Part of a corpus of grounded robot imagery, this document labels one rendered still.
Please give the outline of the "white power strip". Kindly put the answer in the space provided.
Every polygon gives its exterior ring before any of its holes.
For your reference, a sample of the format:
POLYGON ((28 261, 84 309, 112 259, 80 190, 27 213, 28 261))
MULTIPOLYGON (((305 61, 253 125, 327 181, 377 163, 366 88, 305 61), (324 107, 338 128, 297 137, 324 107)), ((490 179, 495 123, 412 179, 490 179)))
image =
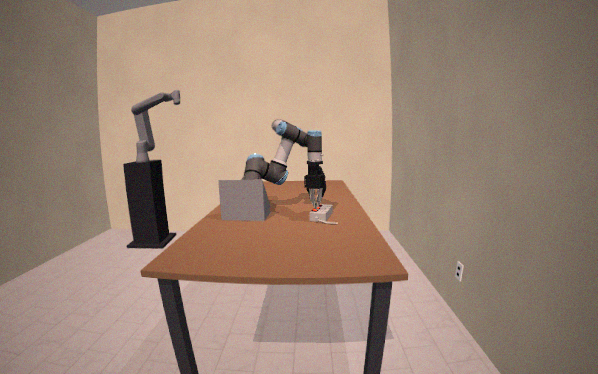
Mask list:
POLYGON ((338 224, 337 222, 326 222, 325 221, 325 213, 326 213, 326 221, 327 221, 327 219, 333 213, 333 205, 320 204, 317 209, 314 208, 309 213, 310 221, 315 221, 315 222, 318 221, 318 222, 323 222, 326 224, 338 224))

